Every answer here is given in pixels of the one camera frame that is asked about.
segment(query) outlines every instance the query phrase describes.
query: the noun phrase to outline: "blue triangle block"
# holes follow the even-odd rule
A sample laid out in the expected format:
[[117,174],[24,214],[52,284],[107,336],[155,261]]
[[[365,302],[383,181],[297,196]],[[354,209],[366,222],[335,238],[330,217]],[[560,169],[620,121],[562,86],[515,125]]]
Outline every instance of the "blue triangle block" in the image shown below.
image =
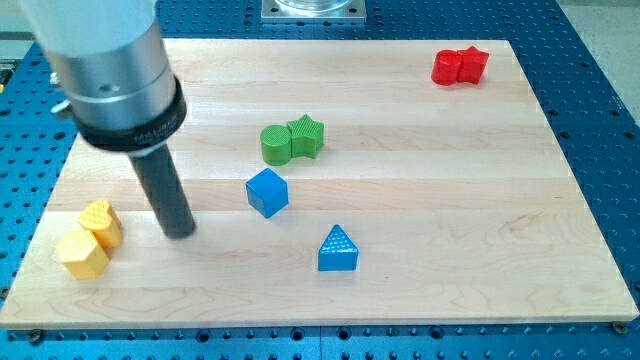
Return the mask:
[[353,271],[357,264],[358,247],[340,225],[334,225],[318,251],[318,270]]

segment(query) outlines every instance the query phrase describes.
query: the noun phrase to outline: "blue pegboard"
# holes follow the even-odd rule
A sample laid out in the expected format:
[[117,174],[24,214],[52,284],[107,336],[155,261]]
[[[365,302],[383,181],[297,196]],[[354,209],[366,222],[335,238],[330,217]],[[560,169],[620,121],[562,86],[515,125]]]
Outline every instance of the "blue pegboard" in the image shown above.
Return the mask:
[[[256,0],[158,0],[165,36],[507,39],[640,302],[640,130],[554,1],[367,0],[366,25],[261,24]],[[0,96],[0,287],[9,286],[76,135],[34,46]],[[41,337],[32,344],[28,340]],[[630,324],[0,331],[0,359],[637,359]]]

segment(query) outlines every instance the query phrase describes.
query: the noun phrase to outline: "wooden board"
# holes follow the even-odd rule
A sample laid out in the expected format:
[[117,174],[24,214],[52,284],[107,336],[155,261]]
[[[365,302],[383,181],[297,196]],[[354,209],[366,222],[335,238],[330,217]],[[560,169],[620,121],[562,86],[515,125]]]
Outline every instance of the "wooden board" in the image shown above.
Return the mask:
[[[435,86],[435,53],[491,53],[479,86]],[[189,103],[170,141],[198,222],[162,236],[123,155],[77,140],[2,309],[2,326],[167,328],[631,320],[638,310],[507,42],[170,40]],[[275,170],[270,220],[244,182],[259,132],[309,113],[316,160]],[[125,241],[74,280],[54,256],[112,200]],[[355,272],[319,273],[342,224]]]

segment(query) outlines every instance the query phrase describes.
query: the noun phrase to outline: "blue block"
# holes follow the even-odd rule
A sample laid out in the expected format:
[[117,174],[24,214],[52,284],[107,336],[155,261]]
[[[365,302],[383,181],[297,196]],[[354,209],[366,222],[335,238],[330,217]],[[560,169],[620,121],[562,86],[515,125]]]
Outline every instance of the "blue block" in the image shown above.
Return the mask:
[[246,185],[249,204],[267,219],[289,203],[287,182],[269,168],[247,181]]
[[358,264],[358,247],[340,225],[334,225],[318,251],[319,271],[353,271]]

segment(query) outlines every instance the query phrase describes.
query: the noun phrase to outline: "green block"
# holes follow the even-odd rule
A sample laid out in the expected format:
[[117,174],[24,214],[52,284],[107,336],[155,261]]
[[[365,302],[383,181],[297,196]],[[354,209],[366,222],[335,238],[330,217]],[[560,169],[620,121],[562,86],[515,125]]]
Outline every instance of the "green block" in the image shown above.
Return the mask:
[[287,123],[291,130],[291,156],[306,156],[315,159],[324,145],[324,124],[314,121],[309,115]]
[[273,166],[284,165],[291,160],[291,132],[282,125],[267,126],[260,133],[262,158]]

